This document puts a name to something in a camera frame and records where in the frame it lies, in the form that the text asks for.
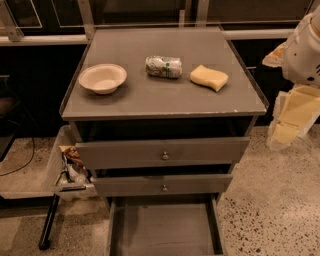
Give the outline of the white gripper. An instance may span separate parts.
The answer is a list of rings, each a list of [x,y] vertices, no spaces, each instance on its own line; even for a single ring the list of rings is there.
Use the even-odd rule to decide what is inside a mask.
[[[277,68],[282,66],[285,44],[277,46],[264,57],[262,64]],[[300,85],[290,90],[276,122],[268,129],[267,146],[282,150],[291,145],[296,137],[304,136],[320,115],[320,89]]]

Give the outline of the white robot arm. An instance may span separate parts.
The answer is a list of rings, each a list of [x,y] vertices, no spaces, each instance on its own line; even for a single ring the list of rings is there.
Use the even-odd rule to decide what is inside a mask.
[[[281,67],[283,77],[294,84],[278,93],[268,130],[269,148],[282,150],[305,136],[320,116],[320,6],[262,64]]]

